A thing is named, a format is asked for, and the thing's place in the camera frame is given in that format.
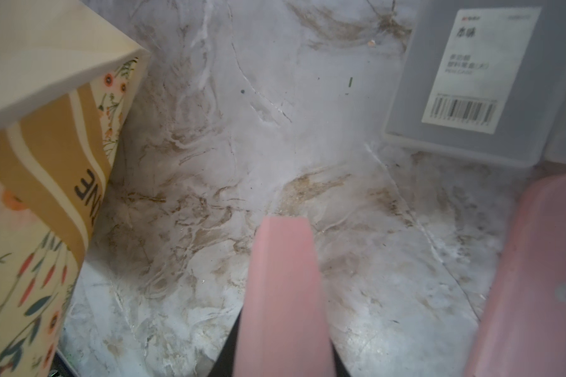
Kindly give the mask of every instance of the dirt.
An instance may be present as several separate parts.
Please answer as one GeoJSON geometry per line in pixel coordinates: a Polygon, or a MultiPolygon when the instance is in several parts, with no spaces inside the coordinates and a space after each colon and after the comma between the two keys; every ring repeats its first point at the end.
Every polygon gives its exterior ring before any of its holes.
{"type": "Polygon", "coordinates": [[[369,18],[343,20],[327,7],[303,7],[292,3],[286,5],[296,15],[300,24],[312,30],[321,40],[310,41],[308,46],[312,49],[320,49],[324,41],[338,47],[366,45],[381,34],[391,35],[401,43],[403,51],[407,49],[408,37],[412,30],[396,21],[394,9],[381,14],[372,7],[374,13],[369,18]]]}
{"type": "Polygon", "coordinates": [[[308,200],[316,198],[327,190],[344,184],[350,176],[339,177],[328,182],[314,182],[311,177],[317,175],[318,172],[304,174],[288,182],[282,190],[282,200],[280,202],[277,213],[285,216],[299,215],[300,207],[308,200]]]}
{"type": "Polygon", "coordinates": [[[397,217],[406,227],[412,227],[413,221],[410,218],[410,214],[403,213],[399,208],[399,202],[394,199],[391,189],[381,188],[372,189],[367,192],[367,199],[375,201],[376,205],[381,207],[387,214],[397,217]]]}
{"type": "Polygon", "coordinates": [[[199,229],[195,233],[195,239],[191,244],[191,253],[195,254],[199,250],[208,246],[216,245],[227,239],[226,233],[219,229],[199,229]]]}

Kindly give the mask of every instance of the orange flower print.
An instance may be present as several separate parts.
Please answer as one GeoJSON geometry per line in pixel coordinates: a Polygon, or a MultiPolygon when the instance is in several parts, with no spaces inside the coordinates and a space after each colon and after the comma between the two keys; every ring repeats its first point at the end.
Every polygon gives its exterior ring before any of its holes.
{"type": "Polygon", "coordinates": [[[4,190],[4,192],[2,192],[2,203],[4,203],[4,207],[12,210],[25,210],[29,208],[10,190],[4,190]]]}
{"type": "Polygon", "coordinates": [[[113,85],[113,75],[112,74],[106,74],[104,82],[105,82],[105,86],[112,86],[113,85]]]}
{"type": "Polygon", "coordinates": [[[0,224],[18,230],[38,220],[25,203],[0,183],[0,224]]]}
{"type": "Polygon", "coordinates": [[[57,311],[56,313],[53,314],[50,324],[48,324],[48,334],[52,334],[55,328],[57,327],[58,318],[59,318],[59,312],[57,311]]]}
{"type": "Polygon", "coordinates": [[[50,360],[53,359],[53,350],[54,350],[55,345],[51,344],[51,347],[48,349],[48,353],[46,354],[46,358],[44,359],[44,368],[46,368],[46,366],[48,365],[48,363],[50,362],[50,360]]]}

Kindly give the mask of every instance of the crack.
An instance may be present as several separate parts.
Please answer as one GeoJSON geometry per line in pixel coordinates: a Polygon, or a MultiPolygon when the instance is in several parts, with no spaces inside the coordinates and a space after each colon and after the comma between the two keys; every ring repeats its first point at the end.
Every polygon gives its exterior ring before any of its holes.
{"type": "Polygon", "coordinates": [[[373,336],[371,336],[371,337],[369,338],[369,340],[364,343],[363,347],[360,349],[360,351],[358,351],[356,357],[361,356],[361,354],[363,353],[364,349],[369,345],[369,343],[371,343],[371,341],[372,341],[373,339],[375,339],[375,336],[377,336],[377,333],[373,334],[373,336]]]}
{"type": "Polygon", "coordinates": [[[388,170],[388,167],[380,160],[380,158],[373,152],[373,150],[371,150],[371,147],[365,143],[365,148],[367,149],[367,152],[380,164],[380,167],[387,173],[387,175],[390,177],[390,180],[392,181],[392,183],[394,184],[394,190],[396,191],[396,194],[398,195],[398,197],[400,198],[400,200],[402,201],[403,205],[405,207],[407,207],[408,209],[408,214],[411,216],[411,219],[413,220],[413,222],[415,223],[415,225],[417,226],[417,228],[421,231],[421,233],[424,234],[424,237],[426,238],[426,240],[428,241],[428,243],[430,244],[430,251],[432,253],[432,255],[434,256],[434,259],[438,260],[438,262],[442,265],[442,267],[444,267],[445,271],[448,273],[448,275],[455,281],[455,283],[457,284],[457,286],[459,287],[459,289],[463,292],[463,296],[465,296],[466,301],[468,302],[469,307],[472,310],[472,313],[474,313],[475,319],[478,323],[480,323],[480,316],[478,315],[478,313],[476,313],[475,311],[475,307],[472,304],[472,301],[469,299],[468,293],[463,289],[463,287],[461,287],[461,284],[459,283],[459,281],[455,278],[455,276],[451,273],[451,271],[448,269],[447,264],[444,262],[444,260],[440,257],[440,254],[438,253],[438,249],[436,248],[436,244],[434,243],[434,239],[432,238],[430,232],[428,232],[425,227],[423,226],[423,224],[417,219],[417,215],[415,214],[415,211],[413,211],[409,206],[408,206],[408,202],[405,200],[405,198],[401,195],[400,193],[400,189],[398,188],[398,184],[396,183],[396,181],[394,180],[394,178],[392,177],[392,174],[390,174],[390,170],[388,170]]]}
{"type": "Polygon", "coordinates": [[[233,148],[232,136],[230,135],[230,133],[229,133],[229,137],[228,137],[227,141],[229,143],[230,153],[231,153],[231,155],[233,155],[233,160],[235,161],[235,166],[234,166],[235,170],[233,172],[233,176],[236,177],[236,175],[237,175],[237,156],[235,154],[235,149],[233,148]]]}
{"type": "Polygon", "coordinates": [[[197,31],[195,38],[191,42],[191,48],[193,48],[197,43],[200,44],[200,50],[203,52],[203,71],[199,75],[198,80],[198,88],[199,90],[203,90],[208,82],[209,78],[211,77],[211,69],[212,63],[214,58],[212,51],[212,45],[209,40],[208,34],[208,26],[212,19],[212,12],[214,11],[214,4],[211,0],[204,0],[204,7],[203,7],[203,22],[202,27],[197,31]]]}
{"type": "Polygon", "coordinates": [[[348,220],[348,218],[350,217],[350,215],[352,215],[354,212],[356,211],[356,209],[351,210],[350,212],[348,212],[344,217],[341,218],[341,220],[334,222],[333,224],[329,224],[326,227],[324,227],[322,230],[318,230],[315,228],[315,230],[320,233],[325,233],[327,232],[327,230],[340,225],[341,223],[343,223],[344,221],[348,220]]]}
{"type": "Polygon", "coordinates": [[[134,16],[136,15],[136,12],[138,12],[138,10],[141,8],[141,6],[143,6],[144,4],[148,3],[149,0],[141,0],[138,5],[136,5],[136,8],[134,8],[134,10],[132,11],[132,13],[130,13],[130,19],[133,19],[134,16]]]}
{"type": "Polygon", "coordinates": [[[369,0],[365,0],[365,1],[367,2],[367,4],[369,4],[371,9],[373,10],[373,13],[375,13],[378,17],[381,17],[381,14],[375,9],[373,4],[371,4],[371,2],[369,0]]]}
{"type": "Polygon", "coordinates": [[[207,153],[207,152],[209,152],[209,151],[211,151],[211,150],[214,150],[214,149],[216,149],[216,148],[210,148],[210,149],[205,150],[205,151],[203,151],[203,152],[198,152],[198,153],[193,153],[192,155],[188,155],[188,156],[182,158],[182,160],[180,160],[180,161],[178,162],[178,165],[182,165],[183,163],[189,161],[189,160],[192,159],[193,157],[203,155],[204,153],[207,153]]]}
{"type": "Polygon", "coordinates": [[[230,19],[230,45],[233,47],[233,52],[235,53],[235,60],[237,62],[237,68],[239,68],[239,72],[241,72],[243,78],[247,81],[247,83],[249,84],[249,86],[252,88],[253,92],[256,93],[257,95],[259,95],[260,97],[262,97],[265,101],[268,101],[275,109],[277,109],[277,111],[279,111],[279,113],[281,113],[283,115],[283,117],[286,117],[287,120],[289,121],[289,123],[293,123],[291,121],[291,119],[289,117],[287,117],[287,115],[283,112],[283,110],[279,109],[279,107],[277,105],[274,104],[274,102],[272,102],[271,100],[269,100],[268,98],[266,98],[266,96],[264,96],[262,93],[260,93],[259,91],[256,90],[256,88],[254,88],[254,86],[252,85],[252,82],[249,81],[249,79],[247,78],[247,76],[245,75],[245,73],[243,72],[242,68],[241,68],[241,64],[239,64],[239,56],[237,56],[237,50],[235,49],[235,35],[233,34],[233,12],[230,9],[230,4],[227,1],[226,5],[229,8],[229,19],[230,19]]]}

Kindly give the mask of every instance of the black object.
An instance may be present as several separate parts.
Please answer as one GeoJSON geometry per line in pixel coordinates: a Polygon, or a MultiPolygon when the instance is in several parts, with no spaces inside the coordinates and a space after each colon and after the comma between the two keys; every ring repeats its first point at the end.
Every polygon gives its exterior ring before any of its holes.
{"type": "MultiPolygon", "coordinates": [[[[216,359],[212,370],[208,377],[231,377],[233,375],[233,362],[235,361],[235,349],[237,345],[237,335],[239,333],[239,320],[241,319],[241,312],[237,316],[237,320],[230,330],[229,337],[226,339],[222,351],[216,359]]],[[[333,349],[333,360],[336,364],[337,377],[350,377],[344,363],[341,361],[340,356],[337,354],[336,347],[331,343],[333,349]]]]}
{"type": "Polygon", "coordinates": [[[48,372],[48,377],[78,377],[78,374],[65,360],[61,352],[57,351],[53,357],[53,364],[48,372]]]}

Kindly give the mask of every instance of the white marble pattern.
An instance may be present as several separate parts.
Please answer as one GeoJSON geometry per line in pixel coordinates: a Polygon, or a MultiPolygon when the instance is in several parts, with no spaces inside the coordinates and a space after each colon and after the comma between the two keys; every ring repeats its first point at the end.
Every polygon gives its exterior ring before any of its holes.
{"type": "Polygon", "coordinates": [[[61,336],[82,376],[205,376],[266,214],[309,218],[353,376],[462,374],[516,200],[564,168],[379,141],[418,3],[87,1],[153,58],[61,336]]]}

